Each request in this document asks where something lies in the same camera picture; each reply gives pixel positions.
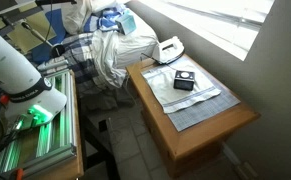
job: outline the window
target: window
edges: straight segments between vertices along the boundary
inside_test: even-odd
[[[274,0],[144,0],[143,3],[244,60]]]

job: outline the white wall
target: white wall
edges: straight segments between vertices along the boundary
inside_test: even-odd
[[[290,179],[291,1],[276,0],[244,62],[140,2],[128,6],[160,41],[177,35],[189,56],[262,114],[227,143],[261,179]]]

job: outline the gray cloth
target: gray cloth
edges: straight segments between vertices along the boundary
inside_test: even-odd
[[[95,66],[95,59],[91,57],[92,33],[71,36],[63,41],[65,47],[64,58],[68,60],[69,68],[75,73],[75,83],[80,97],[101,92],[94,80],[100,77],[99,70]]]
[[[186,109],[167,114],[177,131],[182,131],[189,128],[240,102],[228,90],[224,89],[218,82],[213,80],[209,74],[205,72],[203,73],[211,80],[214,86],[222,92],[220,95],[211,99],[196,103]]]

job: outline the tiled floor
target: tiled floor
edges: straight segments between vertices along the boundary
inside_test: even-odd
[[[110,122],[108,128],[111,143],[122,180],[170,180],[141,117],[141,102],[139,99],[135,102],[136,105],[133,107],[91,111],[89,118],[95,125],[103,119]],[[93,152],[96,150],[87,146],[87,153]],[[107,180],[105,163],[90,168],[80,179]],[[231,163],[224,155],[178,178],[178,180],[196,179],[238,180]]]

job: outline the white fabric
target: white fabric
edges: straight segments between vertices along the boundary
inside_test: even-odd
[[[162,66],[143,73],[155,97],[162,105],[164,113],[176,112],[221,93],[191,62],[178,60],[170,66],[174,69],[169,66]],[[173,88],[175,69],[195,73],[195,83],[192,91]]]
[[[151,56],[157,43],[154,30],[136,14],[133,13],[133,16],[137,28],[128,35],[100,30],[93,33],[92,58],[106,83],[112,87],[121,87],[126,76],[125,67],[140,61],[141,53]]]
[[[90,24],[89,24],[89,30],[91,32],[94,32],[97,30],[97,21],[98,21],[97,16],[91,16],[91,20],[90,20]]]
[[[92,13],[115,7],[116,0],[77,0],[77,4],[62,3],[62,20],[66,31],[72,35],[81,33]]]
[[[133,11],[130,11],[130,14],[134,17],[136,30],[128,35],[118,34],[117,68],[125,68],[129,64],[140,61],[141,53],[152,56],[154,47],[158,43],[154,30]]]

